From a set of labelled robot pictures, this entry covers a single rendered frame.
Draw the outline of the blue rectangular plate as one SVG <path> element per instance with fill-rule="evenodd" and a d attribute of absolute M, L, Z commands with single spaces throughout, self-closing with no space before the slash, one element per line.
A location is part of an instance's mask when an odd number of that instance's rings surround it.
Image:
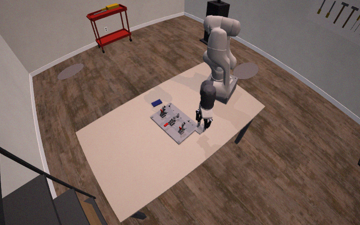
<path fill-rule="evenodd" d="M 152 102 L 151 104 L 152 104 L 153 107 L 155 107 L 155 106 L 157 106 L 157 105 L 159 105 L 161 103 L 162 103 L 162 101 L 160 99 L 158 99 L 158 100 Z"/>

